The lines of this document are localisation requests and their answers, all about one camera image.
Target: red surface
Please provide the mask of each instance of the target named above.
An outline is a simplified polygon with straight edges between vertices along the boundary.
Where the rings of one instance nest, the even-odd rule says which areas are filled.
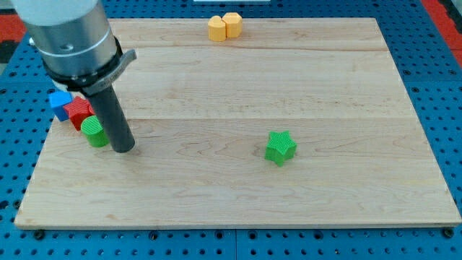
[[[454,21],[449,18],[446,8],[438,0],[422,0],[422,4],[453,52],[459,66],[462,66],[462,35],[457,31]]]
[[[0,14],[0,42],[14,40],[20,42],[26,28],[21,19],[15,14]]]
[[[77,131],[80,131],[83,120],[92,115],[90,113],[90,103],[80,97],[75,97],[72,102],[63,108]]]

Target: silver metal cylinder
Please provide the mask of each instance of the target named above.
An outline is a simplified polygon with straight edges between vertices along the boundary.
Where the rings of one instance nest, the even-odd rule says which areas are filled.
[[[48,68],[61,76],[78,77],[94,73],[117,52],[101,2],[86,2],[83,6],[86,12],[62,10],[69,12],[67,17],[71,17],[70,20],[64,19],[66,15],[62,14],[55,20],[46,22],[45,18],[23,19]]]

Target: blue pegboard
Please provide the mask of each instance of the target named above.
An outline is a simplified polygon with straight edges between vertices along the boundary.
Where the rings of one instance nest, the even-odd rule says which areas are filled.
[[[194,5],[104,0],[109,17],[375,17],[450,191],[462,210],[461,68],[419,0]],[[461,259],[462,229],[22,231],[12,224],[42,149],[54,86],[19,45],[0,77],[0,259]]]

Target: green star-shaped block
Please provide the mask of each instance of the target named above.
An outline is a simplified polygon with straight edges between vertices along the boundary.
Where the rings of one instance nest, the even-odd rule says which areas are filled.
[[[284,161],[294,157],[297,144],[290,138],[289,131],[282,133],[269,132],[269,140],[266,145],[265,159],[272,160],[279,167]]]

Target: wooden board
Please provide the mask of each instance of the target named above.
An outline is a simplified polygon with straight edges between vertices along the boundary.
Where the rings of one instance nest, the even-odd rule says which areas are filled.
[[[53,122],[24,229],[391,228],[461,222],[374,19],[112,20],[139,55],[114,84],[136,146]],[[295,158],[264,160],[269,131]]]

